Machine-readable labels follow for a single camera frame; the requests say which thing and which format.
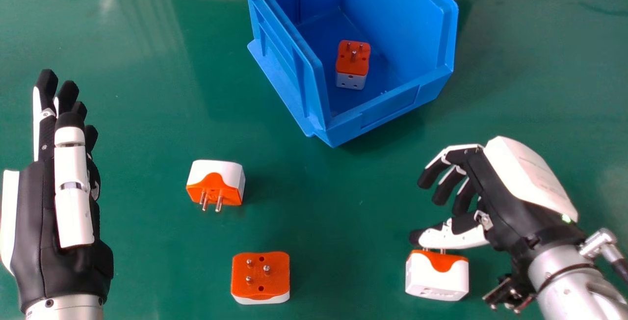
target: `green tabletop surface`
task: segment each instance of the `green tabletop surface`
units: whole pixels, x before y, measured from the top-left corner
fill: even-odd
[[[408,231],[450,215],[417,177],[445,146],[512,137],[552,166],[584,231],[610,228],[628,251],[628,0],[456,1],[440,97],[332,149],[303,135],[247,51],[246,0],[0,0],[0,168],[32,159],[40,70],[76,81],[100,132],[107,320],[515,320],[482,302],[509,271],[488,246],[462,252],[464,300],[404,293]],[[241,163],[244,205],[192,204],[196,159]],[[274,250],[291,258],[289,302],[236,303],[233,255]],[[0,270],[0,319],[23,317],[17,298]],[[521,319],[540,317],[532,304]]]

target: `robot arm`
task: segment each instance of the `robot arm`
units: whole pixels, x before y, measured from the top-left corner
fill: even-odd
[[[412,231],[412,244],[431,249],[490,244],[507,251],[512,272],[484,297],[493,310],[504,304],[520,313],[536,299],[548,320],[628,319],[626,300],[594,264],[604,255],[620,275],[628,275],[614,237],[601,230],[585,239],[575,224],[578,211],[540,155],[500,136],[485,147],[449,146],[426,166],[418,186],[431,188],[447,169],[432,201],[444,205],[462,182],[453,217]],[[477,206],[470,210],[476,195]]]
[[[34,162],[2,180],[0,256],[29,320],[101,320],[113,254],[100,238],[97,131],[78,87],[43,70],[33,89]]]

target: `plug adapter inside blue bin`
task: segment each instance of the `plug adapter inside blue bin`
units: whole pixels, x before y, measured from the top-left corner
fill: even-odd
[[[432,101],[453,72],[453,0],[248,0],[249,51],[305,135],[336,147]],[[371,45],[363,90],[336,87],[341,40]]]

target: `metal pin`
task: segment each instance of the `metal pin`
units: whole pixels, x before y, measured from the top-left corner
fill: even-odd
[[[203,212],[207,211],[207,191],[203,190],[200,194],[200,201],[198,201],[198,204],[203,205]]]
[[[218,201],[216,201],[216,213],[220,212],[222,208],[222,195],[218,195]]]

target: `robotic hand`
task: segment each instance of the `robotic hand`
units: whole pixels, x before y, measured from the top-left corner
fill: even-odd
[[[29,320],[101,320],[114,275],[100,238],[98,132],[85,126],[79,88],[43,70],[33,89],[34,162],[4,171],[0,256]]]
[[[462,182],[453,217],[412,231],[412,244],[429,249],[490,244],[507,251],[512,273],[483,298],[493,310],[503,303],[518,314],[536,299],[548,320],[628,319],[626,300],[594,264],[603,255],[628,282],[628,264],[614,235],[601,229],[585,237],[576,226],[578,211],[540,155],[500,136],[486,147],[449,146],[426,166],[418,186],[431,188],[447,169],[432,201],[444,205]],[[469,211],[475,195],[477,208]]]

